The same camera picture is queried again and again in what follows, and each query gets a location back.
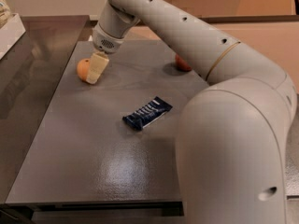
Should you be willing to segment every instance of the white object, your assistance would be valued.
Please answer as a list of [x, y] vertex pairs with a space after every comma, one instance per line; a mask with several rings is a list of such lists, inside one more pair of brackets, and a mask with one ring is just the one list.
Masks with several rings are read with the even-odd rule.
[[[115, 52], [140, 19], [215, 84], [189, 102], [178, 125], [178, 179], [187, 223], [286, 224], [285, 148], [297, 107], [288, 74], [163, 0], [107, 1], [94, 29], [97, 48]], [[115, 19], [120, 13], [131, 20]], [[106, 39], [109, 46], [103, 46]]]
[[18, 13], [0, 29], [0, 60], [25, 33], [25, 28]]

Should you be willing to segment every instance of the gray table top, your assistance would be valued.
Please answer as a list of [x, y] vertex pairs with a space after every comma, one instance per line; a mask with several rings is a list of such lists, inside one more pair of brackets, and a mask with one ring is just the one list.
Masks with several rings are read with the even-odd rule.
[[26, 33], [0, 60], [0, 205], [87, 21], [87, 16], [21, 18]]
[[[92, 52], [92, 43], [77, 44], [7, 204], [180, 201], [178, 117], [207, 84], [179, 72], [162, 41], [127, 41], [90, 86], [76, 64]], [[140, 133], [124, 124], [122, 116], [155, 96], [173, 109]]]

